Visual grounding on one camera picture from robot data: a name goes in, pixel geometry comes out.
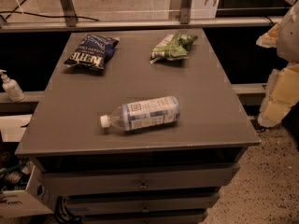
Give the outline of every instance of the drawer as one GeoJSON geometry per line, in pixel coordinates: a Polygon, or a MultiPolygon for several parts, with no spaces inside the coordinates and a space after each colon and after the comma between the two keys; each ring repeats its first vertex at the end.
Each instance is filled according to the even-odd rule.
{"type": "Polygon", "coordinates": [[[206,218],[204,210],[152,214],[103,215],[84,217],[84,224],[198,224],[206,218]]]}
{"type": "Polygon", "coordinates": [[[106,172],[43,174],[39,181],[57,196],[196,189],[227,185],[238,169],[237,163],[166,166],[106,172]]]}
{"type": "Polygon", "coordinates": [[[162,190],[99,195],[66,201],[66,207],[77,216],[118,213],[151,213],[157,211],[208,209],[220,198],[219,193],[198,189],[162,190]]]}

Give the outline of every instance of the floor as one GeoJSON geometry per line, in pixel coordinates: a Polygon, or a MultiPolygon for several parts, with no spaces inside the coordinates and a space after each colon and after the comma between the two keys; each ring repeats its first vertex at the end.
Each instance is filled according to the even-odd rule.
{"type": "MultiPolygon", "coordinates": [[[[6,3],[5,9],[11,10],[17,5],[15,0],[7,1],[9,3],[6,3]]],[[[63,14],[57,1],[28,0],[22,8],[43,14],[63,14]]],[[[126,4],[127,7],[122,6],[122,10],[116,3],[120,0],[101,0],[101,4],[95,3],[94,0],[74,1],[80,16],[119,21],[169,19],[169,13],[165,11],[169,10],[172,0],[143,0],[144,3],[138,3],[139,0],[127,0],[130,2],[126,4]]],[[[7,20],[23,22],[61,19],[15,14],[7,20]]],[[[299,152],[296,149],[298,144],[281,125],[259,135],[261,144],[250,147],[241,158],[240,171],[228,186],[221,188],[221,198],[208,210],[203,224],[299,224],[299,152]]],[[[0,223],[28,224],[32,219],[0,219],[0,223]]],[[[47,216],[46,223],[52,224],[56,221],[53,216],[47,216]]]]}

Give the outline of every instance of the speckled floor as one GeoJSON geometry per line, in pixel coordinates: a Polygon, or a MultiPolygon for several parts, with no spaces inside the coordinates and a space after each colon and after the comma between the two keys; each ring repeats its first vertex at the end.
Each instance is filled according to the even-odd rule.
{"type": "MultiPolygon", "coordinates": [[[[278,125],[259,133],[261,144],[240,160],[232,182],[203,224],[298,224],[299,152],[289,132],[278,125]]],[[[0,219],[1,224],[27,224],[29,217],[0,219]]],[[[57,223],[48,216],[46,224],[57,223]]]]}

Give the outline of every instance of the snack package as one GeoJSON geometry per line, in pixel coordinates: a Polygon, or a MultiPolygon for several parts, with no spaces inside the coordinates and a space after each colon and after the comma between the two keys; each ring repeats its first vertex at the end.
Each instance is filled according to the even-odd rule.
{"type": "Polygon", "coordinates": [[[85,35],[73,54],[64,62],[93,71],[103,71],[106,62],[114,55],[119,41],[100,35],[85,35]]]}
{"type": "Polygon", "coordinates": [[[168,34],[151,52],[150,63],[158,60],[167,59],[175,61],[187,59],[193,42],[197,39],[197,35],[188,34],[168,34]]]}

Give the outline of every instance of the pump bottle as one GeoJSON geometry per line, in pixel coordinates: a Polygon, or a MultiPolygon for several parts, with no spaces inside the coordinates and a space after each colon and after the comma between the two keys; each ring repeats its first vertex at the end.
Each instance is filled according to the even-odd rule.
{"type": "Polygon", "coordinates": [[[12,101],[21,101],[25,97],[25,94],[21,90],[21,87],[19,86],[17,81],[9,78],[6,74],[4,74],[5,72],[5,70],[0,70],[1,78],[3,81],[2,87],[4,91],[12,101]]]}
{"type": "Polygon", "coordinates": [[[117,107],[110,115],[99,118],[102,128],[112,126],[122,131],[131,131],[175,122],[179,116],[178,99],[174,96],[166,96],[124,104],[117,107]]]}

